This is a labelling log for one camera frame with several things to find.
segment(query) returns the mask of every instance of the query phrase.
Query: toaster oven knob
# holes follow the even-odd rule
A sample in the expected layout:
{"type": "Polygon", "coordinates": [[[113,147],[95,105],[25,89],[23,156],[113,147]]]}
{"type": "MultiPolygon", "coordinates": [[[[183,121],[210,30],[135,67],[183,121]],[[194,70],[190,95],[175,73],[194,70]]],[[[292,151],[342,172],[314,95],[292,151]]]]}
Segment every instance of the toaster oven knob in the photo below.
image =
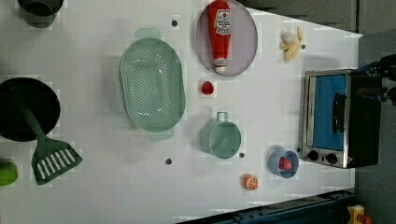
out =
{"type": "Polygon", "coordinates": [[[327,155],[326,160],[329,162],[329,164],[335,164],[337,162],[337,156],[334,154],[329,154],[327,155]]]}
{"type": "Polygon", "coordinates": [[[311,161],[316,161],[319,158],[319,154],[312,150],[308,153],[308,158],[311,159],[311,161]]]}

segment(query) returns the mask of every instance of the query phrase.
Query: green mug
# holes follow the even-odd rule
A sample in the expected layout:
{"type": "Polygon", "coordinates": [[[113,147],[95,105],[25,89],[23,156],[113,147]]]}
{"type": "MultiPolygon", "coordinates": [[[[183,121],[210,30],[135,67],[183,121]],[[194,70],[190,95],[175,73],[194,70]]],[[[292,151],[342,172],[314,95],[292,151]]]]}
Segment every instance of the green mug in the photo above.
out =
{"type": "Polygon", "coordinates": [[[218,112],[217,119],[209,121],[201,132],[201,147],[220,159],[230,159],[241,147],[242,136],[238,127],[228,121],[227,112],[218,112]]]}

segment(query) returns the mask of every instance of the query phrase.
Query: green spatula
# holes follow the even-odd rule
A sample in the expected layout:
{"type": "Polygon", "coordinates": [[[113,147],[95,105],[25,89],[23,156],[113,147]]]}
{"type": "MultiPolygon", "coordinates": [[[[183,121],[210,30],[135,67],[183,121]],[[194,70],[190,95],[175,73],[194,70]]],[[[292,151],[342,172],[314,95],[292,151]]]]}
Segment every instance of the green spatula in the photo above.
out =
{"type": "Polygon", "coordinates": [[[37,136],[37,146],[32,158],[32,168],[37,185],[47,184],[52,179],[78,166],[82,162],[82,158],[77,152],[66,142],[48,138],[23,98],[18,93],[16,93],[16,97],[21,112],[37,136]]]}

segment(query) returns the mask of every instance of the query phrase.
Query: white table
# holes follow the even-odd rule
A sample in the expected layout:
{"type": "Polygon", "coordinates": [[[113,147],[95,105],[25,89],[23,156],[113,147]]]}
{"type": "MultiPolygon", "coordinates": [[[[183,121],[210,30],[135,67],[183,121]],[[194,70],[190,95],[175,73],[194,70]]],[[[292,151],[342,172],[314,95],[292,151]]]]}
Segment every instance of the white table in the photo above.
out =
{"type": "Polygon", "coordinates": [[[280,179],[268,170],[276,146],[296,150],[306,70],[356,67],[359,35],[250,9],[259,48],[242,75],[210,74],[195,52],[194,26],[208,1],[68,1],[47,30],[16,15],[15,0],[0,3],[0,78],[37,77],[59,93],[62,115],[52,137],[74,143],[83,157],[44,187],[35,184],[30,160],[35,142],[1,138],[0,157],[20,177],[0,188],[2,224],[174,223],[354,187],[354,170],[301,161],[298,174],[280,179]],[[178,28],[171,26],[176,18],[178,28]],[[290,63],[279,49],[284,31],[304,30],[306,49],[290,63]],[[187,107],[175,136],[153,143],[123,109],[118,65],[141,27],[162,30],[183,65],[187,107]],[[217,83],[203,98],[202,80],[217,83]],[[221,161],[200,150],[199,131],[217,111],[242,130],[244,159],[221,161]],[[171,165],[165,159],[171,158],[171,165]],[[261,186],[247,192],[242,174],[261,186]]]}

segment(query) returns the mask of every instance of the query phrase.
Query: gray plate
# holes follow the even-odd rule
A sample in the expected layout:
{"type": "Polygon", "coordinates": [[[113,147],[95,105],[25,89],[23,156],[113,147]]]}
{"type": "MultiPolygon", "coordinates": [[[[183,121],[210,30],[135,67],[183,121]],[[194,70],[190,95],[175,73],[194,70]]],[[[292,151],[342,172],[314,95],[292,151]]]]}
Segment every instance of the gray plate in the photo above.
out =
{"type": "MultiPolygon", "coordinates": [[[[243,73],[253,62],[257,50],[257,29],[254,20],[244,6],[234,0],[224,0],[231,10],[231,43],[227,58],[227,70],[222,76],[236,76],[243,73]]],[[[208,7],[202,12],[195,33],[195,47],[203,64],[213,73],[212,47],[207,24],[208,7]]]]}

